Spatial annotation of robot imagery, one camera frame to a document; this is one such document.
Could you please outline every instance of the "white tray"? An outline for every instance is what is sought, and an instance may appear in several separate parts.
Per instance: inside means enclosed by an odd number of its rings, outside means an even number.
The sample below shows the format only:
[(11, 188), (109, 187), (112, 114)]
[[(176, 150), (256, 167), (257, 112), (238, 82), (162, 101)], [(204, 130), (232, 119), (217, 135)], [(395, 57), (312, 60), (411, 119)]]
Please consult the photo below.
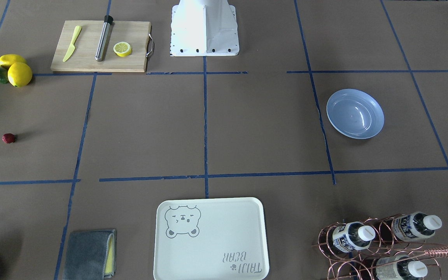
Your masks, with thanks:
[(260, 200), (167, 200), (158, 206), (155, 280), (261, 280), (268, 273)]

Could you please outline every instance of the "wire bottle rack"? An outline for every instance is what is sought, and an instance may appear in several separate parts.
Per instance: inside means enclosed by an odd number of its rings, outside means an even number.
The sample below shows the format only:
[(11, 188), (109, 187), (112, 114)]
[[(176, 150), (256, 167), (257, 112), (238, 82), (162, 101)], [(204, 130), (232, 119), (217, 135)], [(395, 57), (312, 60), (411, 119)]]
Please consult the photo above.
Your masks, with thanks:
[[(448, 245), (425, 241), (400, 241), (391, 228), (393, 220), (398, 216), (400, 214), (383, 219), (368, 218), (363, 221), (364, 225), (373, 227), (377, 237), (371, 242), (369, 248), (343, 255), (335, 252), (329, 243), (329, 236), (336, 227), (346, 223), (335, 223), (323, 228), (319, 232), (318, 242), (313, 247), (317, 247), (329, 260), (327, 280), (378, 280), (373, 276), (373, 270), (376, 267), (391, 265), (406, 259), (421, 261), (427, 267), (437, 269), (438, 280), (441, 280), (441, 266), (437, 258), (448, 257)], [(393, 262), (376, 264), (379, 258), (398, 255), (403, 257)]]

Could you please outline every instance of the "stainless steel muddler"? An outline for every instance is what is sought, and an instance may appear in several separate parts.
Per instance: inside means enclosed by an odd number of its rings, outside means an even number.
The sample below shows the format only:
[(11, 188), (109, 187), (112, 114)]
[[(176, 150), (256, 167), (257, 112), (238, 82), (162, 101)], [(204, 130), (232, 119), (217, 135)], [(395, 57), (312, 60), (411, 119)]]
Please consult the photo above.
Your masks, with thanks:
[(114, 18), (106, 15), (105, 21), (103, 22), (103, 30), (101, 30), (100, 42), (98, 43), (98, 49), (96, 50), (96, 55), (94, 58), (96, 61), (103, 61), (105, 59), (106, 53), (106, 44), (108, 42), (108, 36), (110, 35), (110, 28), (112, 27), (112, 23)]

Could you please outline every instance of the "yellow plastic knife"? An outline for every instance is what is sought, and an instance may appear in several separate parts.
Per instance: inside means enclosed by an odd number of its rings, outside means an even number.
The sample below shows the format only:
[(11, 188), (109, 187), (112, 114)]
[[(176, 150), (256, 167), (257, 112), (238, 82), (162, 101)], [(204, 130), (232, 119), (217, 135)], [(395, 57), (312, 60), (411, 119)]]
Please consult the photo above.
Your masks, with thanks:
[(82, 26), (80, 26), (80, 25), (77, 25), (75, 27), (75, 29), (73, 30), (72, 40), (70, 41), (69, 49), (67, 50), (67, 53), (65, 54), (65, 56), (63, 58), (63, 62), (66, 62), (70, 58), (70, 56), (74, 53), (75, 40), (77, 40), (77, 37), (78, 37), (79, 33), (81, 33), (81, 30), (82, 30)]

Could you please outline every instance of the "lemon slice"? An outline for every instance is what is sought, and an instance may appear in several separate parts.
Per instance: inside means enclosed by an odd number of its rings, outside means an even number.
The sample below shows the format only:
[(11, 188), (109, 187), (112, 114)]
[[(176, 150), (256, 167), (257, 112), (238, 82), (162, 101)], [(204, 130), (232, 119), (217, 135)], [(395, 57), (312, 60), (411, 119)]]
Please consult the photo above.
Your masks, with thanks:
[(114, 52), (120, 57), (125, 57), (132, 53), (132, 48), (127, 42), (118, 42), (114, 46)]

